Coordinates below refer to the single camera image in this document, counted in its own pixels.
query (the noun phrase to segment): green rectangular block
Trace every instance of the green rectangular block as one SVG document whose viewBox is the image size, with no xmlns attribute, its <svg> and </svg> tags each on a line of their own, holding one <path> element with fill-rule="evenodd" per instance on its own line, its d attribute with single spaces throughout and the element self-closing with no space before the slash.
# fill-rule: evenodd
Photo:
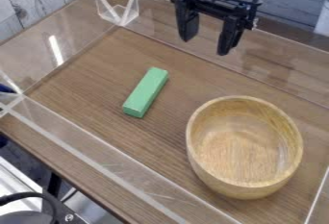
<svg viewBox="0 0 329 224">
<path fill-rule="evenodd" d="M 149 107 L 169 80 L 169 71 L 151 67 L 141 83 L 130 94 L 123 112 L 134 117 L 143 118 Z"/>
</svg>

